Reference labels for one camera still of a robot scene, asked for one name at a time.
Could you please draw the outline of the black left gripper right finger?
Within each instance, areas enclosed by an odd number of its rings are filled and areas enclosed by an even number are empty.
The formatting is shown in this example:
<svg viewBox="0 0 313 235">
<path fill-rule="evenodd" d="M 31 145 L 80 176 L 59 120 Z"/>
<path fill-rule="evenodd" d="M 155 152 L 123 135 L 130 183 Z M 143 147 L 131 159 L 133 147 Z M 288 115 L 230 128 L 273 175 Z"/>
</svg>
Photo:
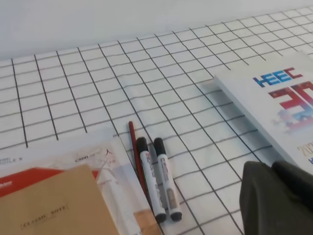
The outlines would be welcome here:
<svg viewBox="0 0 313 235">
<path fill-rule="evenodd" d="M 300 215 L 313 213 L 313 176 L 285 161 L 271 166 L 271 213 Z"/>
</svg>

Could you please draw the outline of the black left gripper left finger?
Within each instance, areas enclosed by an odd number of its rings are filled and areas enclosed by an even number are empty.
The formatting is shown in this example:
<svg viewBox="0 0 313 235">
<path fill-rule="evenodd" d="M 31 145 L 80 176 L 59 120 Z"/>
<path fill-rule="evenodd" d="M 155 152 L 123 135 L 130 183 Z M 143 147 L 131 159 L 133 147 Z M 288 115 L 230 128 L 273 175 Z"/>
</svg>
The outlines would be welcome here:
<svg viewBox="0 0 313 235">
<path fill-rule="evenodd" d="M 240 210 L 246 235 L 311 235 L 313 214 L 274 215 L 271 213 L 271 181 L 274 173 L 265 163 L 244 164 Z"/>
</svg>

